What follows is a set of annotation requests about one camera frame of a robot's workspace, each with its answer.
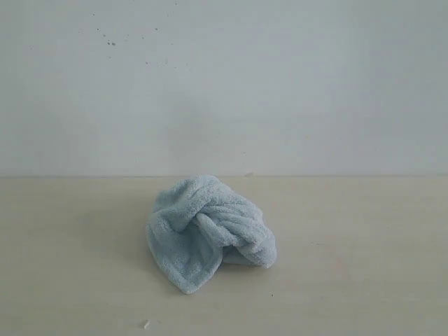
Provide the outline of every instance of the wall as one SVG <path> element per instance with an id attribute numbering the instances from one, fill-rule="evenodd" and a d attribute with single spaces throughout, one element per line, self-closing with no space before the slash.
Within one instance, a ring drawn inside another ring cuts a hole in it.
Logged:
<path id="1" fill-rule="evenodd" d="M 448 173 L 446 0 L 0 5 L 0 175 Z"/>

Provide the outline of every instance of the beige table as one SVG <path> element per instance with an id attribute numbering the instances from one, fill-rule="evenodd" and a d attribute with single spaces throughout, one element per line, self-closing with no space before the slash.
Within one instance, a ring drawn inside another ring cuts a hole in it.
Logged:
<path id="1" fill-rule="evenodd" d="M 448 178 L 224 178 L 279 259 L 193 295 L 144 237 L 175 180 L 0 179 L 0 335 L 448 335 Z"/>

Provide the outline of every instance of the light blue towel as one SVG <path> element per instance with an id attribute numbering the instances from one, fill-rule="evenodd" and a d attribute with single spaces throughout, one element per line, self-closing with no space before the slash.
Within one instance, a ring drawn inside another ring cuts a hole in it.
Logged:
<path id="1" fill-rule="evenodd" d="M 214 176 L 161 192 L 146 234 L 159 268 L 186 294 L 210 280 L 222 262 L 268 268 L 277 257 L 261 210 Z"/>

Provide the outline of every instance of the towel fold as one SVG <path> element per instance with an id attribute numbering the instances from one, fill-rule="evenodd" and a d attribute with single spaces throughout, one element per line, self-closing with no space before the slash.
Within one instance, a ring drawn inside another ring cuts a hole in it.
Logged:
<path id="1" fill-rule="evenodd" d="M 186 294 L 210 280 L 221 263 L 268 268 L 277 257 L 261 210 L 209 175 L 161 192 L 146 234 L 157 265 Z"/>

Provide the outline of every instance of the towel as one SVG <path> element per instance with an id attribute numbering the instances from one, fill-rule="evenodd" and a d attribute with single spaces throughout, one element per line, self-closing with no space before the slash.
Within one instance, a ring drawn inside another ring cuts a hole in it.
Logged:
<path id="1" fill-rule="evenodd" d="M 221 263 L 268 268 L 277 257 L 261 210 L 209 175 L 161 192 L 146 236 L 159 268 L 185 294 L 210 280 Z"/>

